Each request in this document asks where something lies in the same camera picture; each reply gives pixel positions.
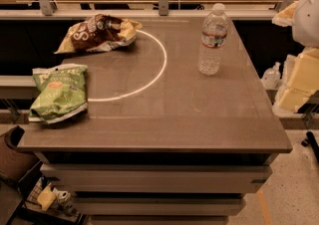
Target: crumpled bag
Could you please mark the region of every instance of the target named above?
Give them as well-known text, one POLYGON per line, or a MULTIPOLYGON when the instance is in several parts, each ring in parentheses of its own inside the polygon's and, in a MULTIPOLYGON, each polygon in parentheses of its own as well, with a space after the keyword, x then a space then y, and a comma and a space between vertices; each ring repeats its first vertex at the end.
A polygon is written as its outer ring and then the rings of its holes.
POLYGON ((55 54, 109 52, 131 44, 141 27, 136 21, 98 14, 72 26, 55 54))
POLYGON ((30 107, 29 121, 56 123, 88 108, 86 65, 63 64, 50 69, 33 69, 40 95, 30 107))

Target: bottle cap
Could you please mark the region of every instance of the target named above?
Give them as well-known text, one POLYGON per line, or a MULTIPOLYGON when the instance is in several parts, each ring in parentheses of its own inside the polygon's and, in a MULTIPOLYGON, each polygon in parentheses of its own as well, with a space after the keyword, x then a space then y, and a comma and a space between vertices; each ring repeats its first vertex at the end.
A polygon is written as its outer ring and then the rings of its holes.
POLYGON ((212 11, 217 15, 222 14, 224 10, 225 10, 225 5, 221 3, 216 3, 212 7, 212 11))
POLYGON ((275 69, 279 69, 279 67, 280 67, 280 63, 279 63, 279 62, 276 62, 274 68, 275 68, 275 69))

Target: plastic water bottle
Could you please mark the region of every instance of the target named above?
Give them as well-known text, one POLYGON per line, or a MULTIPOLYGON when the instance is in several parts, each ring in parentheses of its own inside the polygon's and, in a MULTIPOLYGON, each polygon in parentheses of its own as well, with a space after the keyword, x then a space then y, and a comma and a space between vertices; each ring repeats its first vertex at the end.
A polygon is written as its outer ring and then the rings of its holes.
POLYGON ((281 74, 279 72, 280 63, 276 62, 275 65, 267 69, 261 78, 261 83, 265 89, 275 89, 278 81, 280 80, 281 74))
POLYGON ((199 48, 199 71, 212 76, 219 70, 223 45, 227 37, 229 18, 224 13, 225 6, 217 3, 205 18, 201 31, 199 48))

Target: floor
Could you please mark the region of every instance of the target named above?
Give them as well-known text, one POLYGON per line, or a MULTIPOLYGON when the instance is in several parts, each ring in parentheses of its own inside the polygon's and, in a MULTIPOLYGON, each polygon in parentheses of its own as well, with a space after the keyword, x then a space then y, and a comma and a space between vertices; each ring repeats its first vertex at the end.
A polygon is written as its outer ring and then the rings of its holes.
MULTIPOLYGON (((319 224, 319 165, 310 146, 304 147, 307 130, 286 130, 293 150, 280 154, 273 174, 256 194, 247 194, 246 206, 227 225, 319 224)), ((319 139, 319 130, 312 130, 319 139)))

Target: light circle on table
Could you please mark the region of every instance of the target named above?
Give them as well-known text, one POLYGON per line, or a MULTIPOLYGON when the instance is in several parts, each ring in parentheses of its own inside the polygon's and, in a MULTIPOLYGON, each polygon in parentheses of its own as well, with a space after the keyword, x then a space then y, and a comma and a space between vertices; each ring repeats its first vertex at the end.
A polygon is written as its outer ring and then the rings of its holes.
POLYGON ((150 87, 152 84, 154 84, 159 78, 160 76, 162 75, 163 71, 165 70, 166 68, 166 64, 167 64, 167 53, 166 53, 166 49, 165 47, 163 46, 163 44, 160 42, 159 39, 157 39, 155 36, 145 32, 145 31, 142 31, 142 30, 138 30, 139 33, 142 33, 152 39, 154 39, 160 46, 161 50, 162 50, 162 53, 163 53, 163 64, 162 64, 162 67, 161 69, 159 70, 159 73, 146 85, 144 85, 143 87, 135 90, 135 91, 132 91, 130 93, 127 93, 127 94, 122 94, 122 95, 119 95, 119 96, 116 96, 116 97, 111 97, 111 98, 105 98, 105 99, 88 99, 88 102, 111 102, 111 101, 117 101, 117 100, 120 100, 122 98, 126 98, 126 97, 129 97, 129 96, 132 96, 134 94, 137 94, 137 93, 140 93, 142 92, 143 90, 147 89, 148 87, 150 87))

